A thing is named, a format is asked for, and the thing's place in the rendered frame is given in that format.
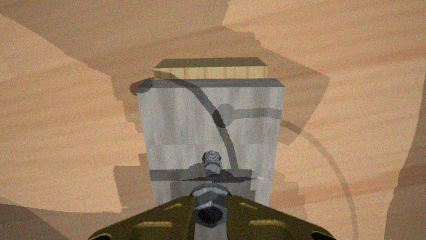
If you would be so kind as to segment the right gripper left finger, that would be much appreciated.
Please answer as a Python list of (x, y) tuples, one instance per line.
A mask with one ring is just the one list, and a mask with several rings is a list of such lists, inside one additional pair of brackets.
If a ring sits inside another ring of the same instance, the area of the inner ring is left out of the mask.
[(182, 196), (107, 226), (87, 240), (107, 235), (110, 240), (194, 240), (195, 196)]

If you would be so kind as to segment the grey threaded bolt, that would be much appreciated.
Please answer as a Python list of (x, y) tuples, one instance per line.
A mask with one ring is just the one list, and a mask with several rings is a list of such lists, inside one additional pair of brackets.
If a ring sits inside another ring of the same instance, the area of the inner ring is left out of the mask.
[(210, 150), (205, 152), (204, 172), (209, 177), (215, 177), (220, 173), (220, 156), (219, 152)]

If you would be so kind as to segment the light wooden plank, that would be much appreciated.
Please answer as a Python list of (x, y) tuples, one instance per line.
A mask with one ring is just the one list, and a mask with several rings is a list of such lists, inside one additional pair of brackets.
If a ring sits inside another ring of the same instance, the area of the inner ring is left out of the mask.
[(268, 65), (258, 57), (163, 59), (155, 79), (267, 78)]

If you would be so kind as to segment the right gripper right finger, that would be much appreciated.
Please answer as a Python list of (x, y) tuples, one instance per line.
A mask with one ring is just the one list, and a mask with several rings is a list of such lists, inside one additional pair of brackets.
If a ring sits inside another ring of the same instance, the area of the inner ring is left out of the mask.
[(241, 196), (226, 196), (227, 240), (314, 240), (326, 229)]

